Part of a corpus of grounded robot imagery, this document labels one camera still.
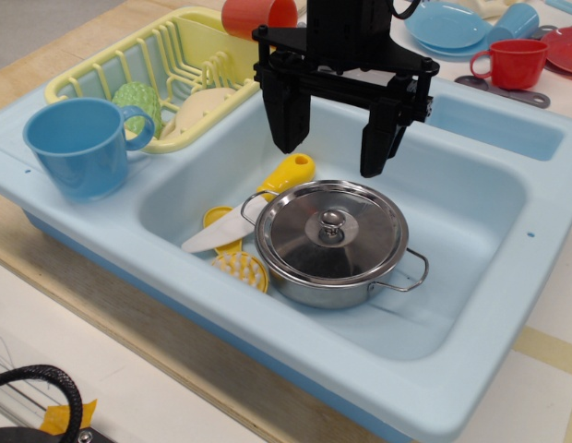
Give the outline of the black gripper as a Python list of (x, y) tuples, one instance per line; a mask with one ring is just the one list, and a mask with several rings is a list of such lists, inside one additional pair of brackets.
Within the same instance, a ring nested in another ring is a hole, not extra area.
[(310, 128), (311, 98), (321, 97), (369, 110), (363, 129), (360, 173), (383, 172), (396, 155), (406, 128), (424, 121), (432, 99), (432, 59), (397, 44), (393, 19), (406, 20), (419, 2), (403, 10), (391, 1), (310, 1), (303, 28), (261, 25), (256, 80), (274, 144), (293, 152)]

